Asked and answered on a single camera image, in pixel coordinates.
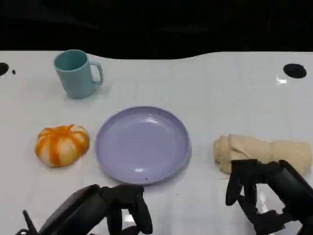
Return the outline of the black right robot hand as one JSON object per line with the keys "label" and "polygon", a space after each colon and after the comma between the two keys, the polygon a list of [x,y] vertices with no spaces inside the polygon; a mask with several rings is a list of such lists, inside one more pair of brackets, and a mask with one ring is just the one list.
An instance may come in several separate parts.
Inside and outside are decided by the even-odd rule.
{"label": "black right robot hand", "polygon": [[[275,210],[260,213],[256,208],[257,184],[267,184],[283,202],[282,214]],[[299,221],[300,235],[313,233],[313,189],[285,160],[263,164],[256,159],[232,160],[226,190],[227,206],[238,202],[258,235],[284,229],[285,224]]]}

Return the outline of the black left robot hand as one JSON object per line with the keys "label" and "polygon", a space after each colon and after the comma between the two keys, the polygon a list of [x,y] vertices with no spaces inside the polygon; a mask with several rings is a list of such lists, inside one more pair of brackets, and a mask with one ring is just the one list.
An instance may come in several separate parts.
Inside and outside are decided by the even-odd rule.
{"label": "black left robot hand", "polygon": [[87,235],[103,219],[111,235],[150,235],[153,225],[143,199],[144,187],[97,184],[73,193],[46,220],[41,235]]}

